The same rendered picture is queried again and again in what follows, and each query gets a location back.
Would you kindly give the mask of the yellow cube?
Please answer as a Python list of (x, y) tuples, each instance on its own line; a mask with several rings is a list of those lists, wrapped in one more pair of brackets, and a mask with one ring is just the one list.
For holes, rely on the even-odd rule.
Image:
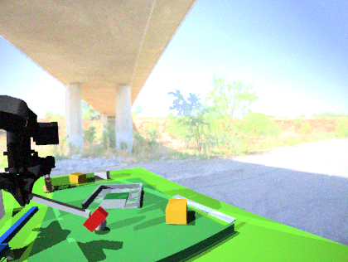
[(86, 174), (75, 172), (69, 175), (70, 175), (70, 182), (76, 182), (76, 183), (86, 182)]
[(187, 199), (169, 199), (166, 209), (167, 224), (187, 223)]

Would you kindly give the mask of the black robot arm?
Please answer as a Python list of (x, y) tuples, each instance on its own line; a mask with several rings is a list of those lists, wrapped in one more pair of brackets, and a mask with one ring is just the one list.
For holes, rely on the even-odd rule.
[[(37, 115), (28, 107), (23, 99), (0, 95), (0, 129), (6, 130), (7, 147), (31, 146), (31, 138), (36, 146), (59, 145), (58, 122), (37, 122)], [(51, 175), (56, 167), (55, 157), (38, 157), (38, 151), (31, 156), (25, 152), (20, 168), (38, 177)]]

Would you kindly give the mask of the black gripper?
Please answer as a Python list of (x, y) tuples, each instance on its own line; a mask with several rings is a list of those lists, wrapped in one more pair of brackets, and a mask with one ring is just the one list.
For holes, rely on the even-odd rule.
[(34, 183), (40, 178), (27, 171), (27, 167), (20, 168), (25, 152), (29, 152), (31, 155), (35, 149), (31, 149), (31, 146), (7, 147), (7, 151), (3, 151), (3, 156), (7, 156), (8, 167), (4, 168), (5, 172), (0, 172), (0, 189), (8, 189), (22, 207), (30, 204), (30, 200), (25, 198), (25, 191), (32, 192)]

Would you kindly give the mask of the white golf ball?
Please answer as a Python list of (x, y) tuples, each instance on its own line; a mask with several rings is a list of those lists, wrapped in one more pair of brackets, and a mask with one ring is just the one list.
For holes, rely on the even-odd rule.
[(106, 224), (107, 224), (107, 221), (106, 221), (106, 219), (104, 219), (104, 221), (101, 222), (101, 224), (99, 224), (99, 226), (97, 226), (96, 230), (103, 230), (105, 228)]

